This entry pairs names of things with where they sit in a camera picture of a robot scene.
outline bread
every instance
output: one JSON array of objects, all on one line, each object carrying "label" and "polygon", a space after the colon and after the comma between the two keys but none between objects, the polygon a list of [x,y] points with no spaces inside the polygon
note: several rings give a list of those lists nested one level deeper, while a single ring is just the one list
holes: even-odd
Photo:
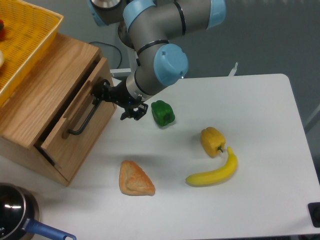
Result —
[{"label": "bread", "polygon": [[156,192],[155,186],[142,168],[129,160],[121,163],[119,187],[123,194],[129,196],[153,196]]}]

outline black pot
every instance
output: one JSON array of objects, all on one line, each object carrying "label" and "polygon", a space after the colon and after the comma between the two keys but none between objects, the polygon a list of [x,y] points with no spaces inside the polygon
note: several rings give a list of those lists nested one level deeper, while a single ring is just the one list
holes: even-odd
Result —
[{"label": "black pot", "polygon": [[26,189],[0,183],[0,240],[30,240],[34,234],[52,240],[77,238],[39,220],[39,206]]}]

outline yellow bell pepper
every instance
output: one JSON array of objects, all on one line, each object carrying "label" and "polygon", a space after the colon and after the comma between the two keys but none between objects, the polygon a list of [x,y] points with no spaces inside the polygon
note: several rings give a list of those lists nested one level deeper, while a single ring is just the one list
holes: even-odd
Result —
[{"label": "yellow bell pepper", "polygon": [[210,157],[217,156],[220,151],[223,151],[223,148],[226,144],[225,137],[214,127],[207,127],[201,131],[201,144],[205,152]]}]

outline white table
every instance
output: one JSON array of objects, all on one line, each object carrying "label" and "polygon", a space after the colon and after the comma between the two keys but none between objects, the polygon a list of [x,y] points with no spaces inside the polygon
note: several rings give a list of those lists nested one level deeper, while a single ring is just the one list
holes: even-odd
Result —
[{"label": "white table", "polygon": [[[308,203],[320,187],[289,79],[282,74],[182,79],[147,103],[169,103],[173,125],[160,129],[151,108],[120,121],[118,108],[69,187],[0,157],[0,182],[36,192],[41,221],[79,240],[190,240],[320,233]],[[191,187],[185,178],[221,167],[200,132],[215,127],[238,157],[228,181]],[[154,196],[127,196],[123,160],[136,161]],[[34,239],[46,239],[35,236]]]}]

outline blue pot handle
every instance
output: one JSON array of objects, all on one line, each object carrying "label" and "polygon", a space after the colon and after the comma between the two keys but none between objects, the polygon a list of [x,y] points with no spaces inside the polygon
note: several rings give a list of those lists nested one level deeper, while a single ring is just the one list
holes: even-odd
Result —
[{"label": "blue pot handle", "polygon": [[65,240],[66,237],[70,237],[73,240],[77,240],[76,236],[51,226],[45,225],[34,219],[27,219],[24,230],[28,233],[38,234],[52,240]]}]

